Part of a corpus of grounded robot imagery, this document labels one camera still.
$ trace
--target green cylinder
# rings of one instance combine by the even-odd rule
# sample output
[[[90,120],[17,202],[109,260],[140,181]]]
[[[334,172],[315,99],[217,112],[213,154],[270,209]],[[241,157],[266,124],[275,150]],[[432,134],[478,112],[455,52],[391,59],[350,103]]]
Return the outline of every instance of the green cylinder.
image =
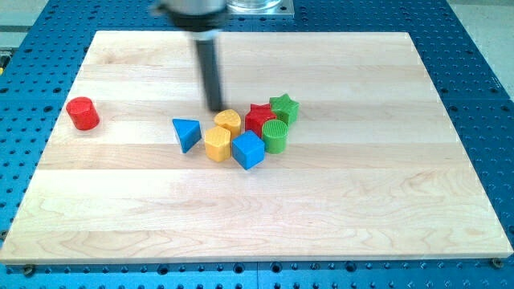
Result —
[[[286,149],[288,125],[282,120],[268,120],[263,125],[263,140],[266,152],[281,153]]]

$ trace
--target blue triangular prism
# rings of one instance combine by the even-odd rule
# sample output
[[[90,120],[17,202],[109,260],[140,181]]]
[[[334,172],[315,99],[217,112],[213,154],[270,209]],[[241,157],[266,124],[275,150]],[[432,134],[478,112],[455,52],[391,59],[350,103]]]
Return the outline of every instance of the blue triangular prism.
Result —
[[[172,122],[183,153],[187,153],[202,139],[202,131],[198,120],[173,119]]]

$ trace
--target wood grain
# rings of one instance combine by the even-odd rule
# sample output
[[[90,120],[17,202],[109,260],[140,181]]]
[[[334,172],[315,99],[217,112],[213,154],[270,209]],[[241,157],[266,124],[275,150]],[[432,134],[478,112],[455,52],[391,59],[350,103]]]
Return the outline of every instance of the wood grain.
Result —
[[[223,33],[223,89],[241,116],[288,92],[288,148],[244,171],[182,154],[174,117],[214,126],[180,32],[101,31],[0,259],[175,263],[507,257],[512,247],[405,33]]]

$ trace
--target toy block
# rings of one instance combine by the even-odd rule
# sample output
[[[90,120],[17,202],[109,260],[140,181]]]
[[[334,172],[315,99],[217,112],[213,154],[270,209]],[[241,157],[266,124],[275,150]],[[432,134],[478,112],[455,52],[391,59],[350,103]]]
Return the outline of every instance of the toy block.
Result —
[[[173,119],[172,122],[183,153],[187,153],[202,139],[202,131],[198,120]]]
[[[282,120],[268,120],[263,126],[263,140],[266,152],[281,153],[286,149],[288,125]]]
[[[264,123],[275,119],[276,114],[271,111],[271,104],[250,104],[250,112],[244,118],[245,131],[252,131],[262,138]]]
[[[247,131],[232,141],[232,156],[244,169],[251,169],[264,160],[264,142]]]
[[[66,104],[66,112],[79,130],[93,129],[100,122],[93,102],[85,97],[76,97]]]
[[[217,114],[214,122],[230,131],[230,140],[241,134],[241,116],[233,109],[227,109]]]
[[[300,104],[292,100],[289,94],[286,93],[281,97],[270,98],[270,104],[277,120],[282,120],[287,125],[291,125],[298,118]]]
[[[206,131],[206,154],[213,161],[224,161],[230,157],[230,131],[216,126]]]

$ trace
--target blue table surface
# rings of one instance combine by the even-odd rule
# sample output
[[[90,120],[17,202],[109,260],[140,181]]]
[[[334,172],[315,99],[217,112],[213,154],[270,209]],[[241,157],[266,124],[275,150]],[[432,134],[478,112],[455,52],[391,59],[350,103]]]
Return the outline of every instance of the blue table surface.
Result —
[[[50,0],[0,76],[0,230],[8,230],[97,30],[175,30],[149,0]],[[514,237],[514,105],[445,1],[295,0],[292,18],[227,31],[407,31]],[[5,267],[7,288],[512,288],[514,258]]]

